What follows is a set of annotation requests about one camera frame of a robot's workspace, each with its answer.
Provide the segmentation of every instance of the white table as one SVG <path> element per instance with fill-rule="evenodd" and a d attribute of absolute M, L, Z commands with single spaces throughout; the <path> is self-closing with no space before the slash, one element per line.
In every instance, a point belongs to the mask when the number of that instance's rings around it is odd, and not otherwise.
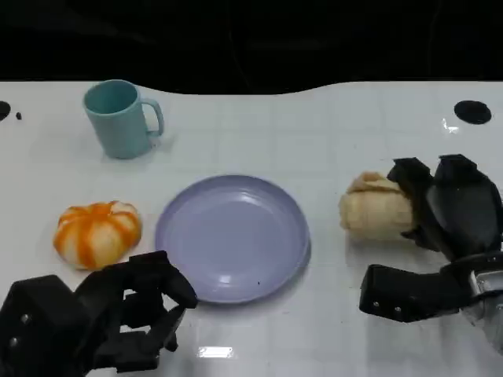
<path fill-rule="evenodd" d="M 285 188 L 303 208 L 313 237 L 308 270 L 266 301 L 188 313 L 178 351 L 164 354 L 157 371 L 133 375 L 500 375 L 503 357 L 461 315 L 405 325 L 358 311 L 368 264 L 433 272 L 445 259 L 412 247 L 348 242 L 337 203 L 361 171 L 386 174 L 391 159 L 406 156 L 434 168 L 437 156 L 464 153 L 503 187 L 503 84 L 360 82 L 272 97 L 142 89 L 161 103 L 168 132 L 152 152 L 129 162 L 103 156 L 81 107 L 89 86 L 0 83 L 0 100 L 13 106 L 0 123 L 2 302 L 14 280 L 56 273 L 71 288 L 82 281 L 85 275 L 52 247 L 66 207 L 133 203 L 145 223 L 134 253 L 144 253 L 154 250 L 156 220 L 177 192 L 213 174 L 253 174 Z M 454 105 L 467 99 L 489 106 L 490 123 L 469 126 L 456 118 Z"/>

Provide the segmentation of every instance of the teal mug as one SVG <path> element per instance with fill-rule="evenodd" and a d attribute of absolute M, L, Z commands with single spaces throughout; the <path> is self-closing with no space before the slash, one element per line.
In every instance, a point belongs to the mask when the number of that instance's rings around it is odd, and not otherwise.
<path fill-rule="evenodd" d="M 133 159 L 150 148 L 150 136 L 164 132 L 164 119 L 157 101 L 141 98 L 137 87 L 124 80 L 108 80 L 93 86 L 84 95 L 84 108 L 107 156 Z M 149 131 L 143 104 L 153 107 L 159 130 Z"/>

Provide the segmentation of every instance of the bread roll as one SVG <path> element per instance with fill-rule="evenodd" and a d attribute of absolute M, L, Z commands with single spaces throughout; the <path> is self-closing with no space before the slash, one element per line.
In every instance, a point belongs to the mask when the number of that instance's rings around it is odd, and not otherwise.
<path fill-rule="evenodd" d="M 398 184 L 379 173 L 365 172 L 340 198 L 340 225 L 352 236 L 396 240 L 414 228 L 410 201 Z"/>

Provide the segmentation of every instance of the purple plate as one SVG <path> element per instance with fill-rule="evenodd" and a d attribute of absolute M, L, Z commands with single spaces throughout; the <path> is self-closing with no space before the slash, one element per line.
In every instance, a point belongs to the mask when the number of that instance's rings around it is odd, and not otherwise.
<path fill-rule="evenodd" d="M 248 302 L 273 293 L 307 264 L 309 245 L 295 200 L 276 185 L 241 175 L 189 186 L 156 228 L 156 249 L 167 251 L 205 302 Z"/>

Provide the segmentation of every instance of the pumpkin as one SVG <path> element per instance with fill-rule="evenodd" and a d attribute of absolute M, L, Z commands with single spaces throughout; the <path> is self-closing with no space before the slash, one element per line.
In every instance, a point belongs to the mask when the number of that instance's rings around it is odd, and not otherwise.
<path fill-rule="evenodd" d="M 141 219 L 127 203 L 69 207 L 59 219 L 53 244 L 77 269 L 102 269 L 119 261 L 141 238 Z"/>

